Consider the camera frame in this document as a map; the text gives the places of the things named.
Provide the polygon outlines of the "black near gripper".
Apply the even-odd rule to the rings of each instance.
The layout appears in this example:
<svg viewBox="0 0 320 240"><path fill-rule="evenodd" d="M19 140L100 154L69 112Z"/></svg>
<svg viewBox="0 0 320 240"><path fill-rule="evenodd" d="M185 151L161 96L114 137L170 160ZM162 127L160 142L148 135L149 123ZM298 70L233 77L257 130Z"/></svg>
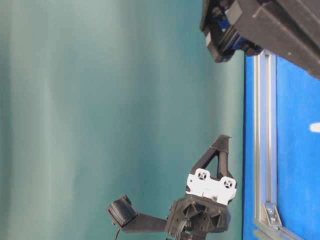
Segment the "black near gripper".
<svg viewBox="0 0 320 240"><path fill-rule="evenodd" d="M199 27L217 63L264 48L320 77L318 0L204 0Z"/></svg>

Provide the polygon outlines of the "black white far gripper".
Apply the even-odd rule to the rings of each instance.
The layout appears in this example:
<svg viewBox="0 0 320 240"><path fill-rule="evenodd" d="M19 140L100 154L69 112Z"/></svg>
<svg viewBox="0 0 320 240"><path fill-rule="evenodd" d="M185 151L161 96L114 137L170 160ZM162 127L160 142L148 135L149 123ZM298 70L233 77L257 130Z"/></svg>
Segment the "black white far gripper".
<svg viewBox="0 0 320 240"><path fill-rule="evenodd" d="M175 238L204 238L228 230L228 203L237 192L228 170L229 136L220 135L192 167L186 195L173 202L164 231ZM216 178L205 170L217 156Z"/></svg>

